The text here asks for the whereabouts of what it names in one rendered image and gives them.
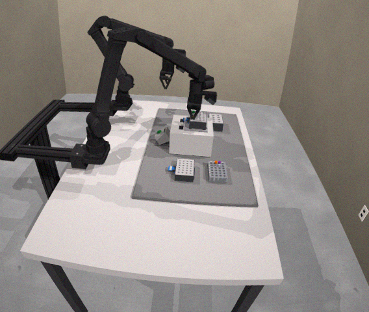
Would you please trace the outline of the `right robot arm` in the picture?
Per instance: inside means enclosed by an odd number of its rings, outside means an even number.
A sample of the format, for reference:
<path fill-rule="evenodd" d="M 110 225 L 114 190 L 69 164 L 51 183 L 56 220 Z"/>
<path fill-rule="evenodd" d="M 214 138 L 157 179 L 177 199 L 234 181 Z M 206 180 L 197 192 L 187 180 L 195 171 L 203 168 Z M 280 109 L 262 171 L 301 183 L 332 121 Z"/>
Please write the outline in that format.
<path fill-rule="evenodd" d="M 127 42 L 134 42 L 172 64 L 180 67 L 193 78 L 190 80 L 190 91 L 195 94 L 194 103 L 202 104 L 202 97 L 210 104 L 216 103 L 217 93 L 203 91 L 214 88 L 214 77 L 206 75 L 204 67 L 182 55 L 170 46 L 138 27 L 128 26 L 108 31 L 108 46 L 101 71 L 97 95 L 92 111 L 86 117 L 87 142 L 84 159 L 102 161 L 109 147 L 109 141 L 103 137 L 111 130 L 109 122 L 110 102 L 120 65 L 121 56 Z M 202 81 L 202 82 L 200 82 Z"/>

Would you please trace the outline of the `grey flat rectangular mat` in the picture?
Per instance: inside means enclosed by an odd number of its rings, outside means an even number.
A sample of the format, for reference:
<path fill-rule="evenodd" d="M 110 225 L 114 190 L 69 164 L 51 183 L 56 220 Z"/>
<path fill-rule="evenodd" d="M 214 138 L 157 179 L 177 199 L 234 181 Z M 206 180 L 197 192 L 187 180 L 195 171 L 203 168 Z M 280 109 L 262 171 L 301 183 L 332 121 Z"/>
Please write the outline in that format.
<path fill-rule="evenodd" d="M 164 127 L 171 129 L 173 115 L 190 116 L 188 110 L 159 108 L 132 199 L 156 202 L 258 207 L 257 195 L 249 166 L 246 148 L 236 114 L 222 114 L 223 131 L 214 131 L 211 157 L 169 153 L 169 146 L 155 146 L 155 133 Z M 194 160 L 194 181 L 175 181 L 177 159 Z M 225 162 L 227 183 L 209 183 L 208 161 Z"/>

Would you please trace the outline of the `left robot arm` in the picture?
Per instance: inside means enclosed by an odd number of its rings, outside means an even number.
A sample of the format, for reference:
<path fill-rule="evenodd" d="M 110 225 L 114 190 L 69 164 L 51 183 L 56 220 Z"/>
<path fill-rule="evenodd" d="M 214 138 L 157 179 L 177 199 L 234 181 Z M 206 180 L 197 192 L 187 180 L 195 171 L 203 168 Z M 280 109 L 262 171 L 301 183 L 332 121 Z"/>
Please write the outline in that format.
<path fill-rule="evenodd" d="M 90 27 L 88 30 L 89 36 L 91 36 L 94 41 L 96 42 L 97 46 L 101 50 L 103 56 L 105 57 L 108 42 L 105 36 L 103 35 L 103 32 L 101 28 L 107 27 L 108 29 L 119 29 L 121 27 L 128 27 L 133 26 L 128 23 L 124 23 L 122 21 L 118 21 L 113 18 L 109 18 L 108 16 L 101 16 L 99 17 L 94 24 Z M 144 29 L 145 30 L 145 29 Z M 159 39 L 160 41 L 164 42 L 166 45 L 173 48 L 173 41 L 171 38 L 161 36 L 159 34 L 155 34 L 153 32 L 145 30 L 147 33 L 151 34 L 155 38 Z M 180 52 L 182 55 L 186 56 L 186 51 L 184 49 L 174 49 L 178 52 Z M 174 71 L 174 64 L 167 63 L 167 72 L 173 72 Z M 115 96 L 115 102 L 113 103 L 113 107 L 128 107 L 130 102 L 132 101 L 132 98 L 129 95 L 129 90 L 133 88 L 134 84 L 134 78 L 132 75 L 127 74 L 126 70 L 123 68 L 123 66 L 119 65 L 118 73 L 116 77 L 119 81 L 118 83 L 118 89 L 117 89 L 117 95 Z M 130 100 L 129 100 L 130 98 Z M 124 105 L 123 105 L 124 104 Z"/>

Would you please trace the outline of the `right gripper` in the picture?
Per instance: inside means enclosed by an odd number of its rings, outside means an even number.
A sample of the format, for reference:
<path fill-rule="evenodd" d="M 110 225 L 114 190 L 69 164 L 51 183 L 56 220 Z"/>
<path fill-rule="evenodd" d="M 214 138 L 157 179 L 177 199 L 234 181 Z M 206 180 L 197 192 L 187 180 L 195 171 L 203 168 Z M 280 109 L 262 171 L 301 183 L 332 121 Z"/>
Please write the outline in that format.
<path fill-rule="evenodd" d="M 189 97 L 188 97 L 188 101 L 187 101 L 187 109 L 188 109 L 188 112 L 189 112 L 190 117 L 191 117 L 192 120 L 195 120 L 197 114 L 201 110 L 201 104 L 194 103 L 195 94 L 199 94 L 199 93 L 201 93 L 201 92 L 191 92 L 191 91 L 189 91 Z M 196 110 L 194 115 L 192 115 L 191 110 Z"/>

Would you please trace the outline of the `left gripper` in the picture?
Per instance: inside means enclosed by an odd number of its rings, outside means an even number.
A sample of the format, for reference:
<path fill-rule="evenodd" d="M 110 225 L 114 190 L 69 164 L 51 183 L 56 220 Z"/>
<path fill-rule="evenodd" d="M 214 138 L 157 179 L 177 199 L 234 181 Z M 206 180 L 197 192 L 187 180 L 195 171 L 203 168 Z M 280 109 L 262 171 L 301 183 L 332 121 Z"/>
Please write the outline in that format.
<path fill-rule="evenodd" d="M 164 87 L 164 89 L 167 89 L 171 79 L 172 79 L 172 76 L 174 74 L 174 71 L 173 72 L 169 72 L 169 71 L 166 71 L 166 68 L 167 68 L 167 63 L 171 63 L 171 62 L 164 62 L 162 61 L 162 69 L 160 71 L 160 76 L 159 76 L 159 79 Z M 171 75 L 170 77 L 166 76 L 165 74 L 168 74 L 168 75 Z M 166 86 L 164 85 L 164 82 L 163 80 L 165 80 L 166 82 Z M 167 81 L 168 80 L 168 81 Z"/>

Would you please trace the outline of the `grey tube rack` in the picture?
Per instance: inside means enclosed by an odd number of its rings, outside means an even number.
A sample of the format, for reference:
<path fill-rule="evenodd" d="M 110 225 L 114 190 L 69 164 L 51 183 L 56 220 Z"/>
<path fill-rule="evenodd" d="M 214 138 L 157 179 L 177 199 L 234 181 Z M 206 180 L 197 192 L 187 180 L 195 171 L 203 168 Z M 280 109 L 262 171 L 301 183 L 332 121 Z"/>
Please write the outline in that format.
<path fill-rule="evenodd" d="M 218 164 L 214 166 L 215 161 L 208 161 L 208 176 L 209 183 L 227 183 L 227 170 L 225 162 L 221 162 L 220 166 Z"/>

